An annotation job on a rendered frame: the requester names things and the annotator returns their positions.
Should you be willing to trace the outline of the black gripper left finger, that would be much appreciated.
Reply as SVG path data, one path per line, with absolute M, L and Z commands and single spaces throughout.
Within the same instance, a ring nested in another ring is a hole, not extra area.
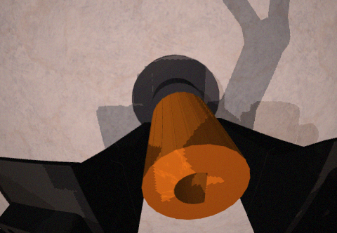
M 9 205 L 78 213 L 92 233 L 138 233 L 151 123 L 84 162 L 0 157 L 0 192 Z

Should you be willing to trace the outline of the orange knob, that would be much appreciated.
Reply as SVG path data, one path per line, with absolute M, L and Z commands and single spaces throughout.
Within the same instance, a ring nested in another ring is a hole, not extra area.
M 155 107 L 143 172 L 143 199 L 157 213 L 202 219 L 242 197 L 250 168 L 206 103 L 167 95 Z

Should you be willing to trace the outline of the dark grey round pedestal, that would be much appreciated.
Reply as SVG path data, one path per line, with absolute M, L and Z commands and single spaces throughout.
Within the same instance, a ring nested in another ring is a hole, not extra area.
M 132 106 L 138 121 L 152 124 L 157 104 L 176 92 L 194 93 L 216 115 L 219 90 L 213 72 L 197 59 L 165 55 L 150 62 L 134 83 Z

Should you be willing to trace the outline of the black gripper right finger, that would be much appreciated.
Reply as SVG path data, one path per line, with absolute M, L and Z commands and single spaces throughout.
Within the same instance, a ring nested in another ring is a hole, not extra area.
M 292 233 L 326 175 L 337 168 L 337 138 L 308 146 L 217 118 L 250 168 L 241 199 L 253 233 Z

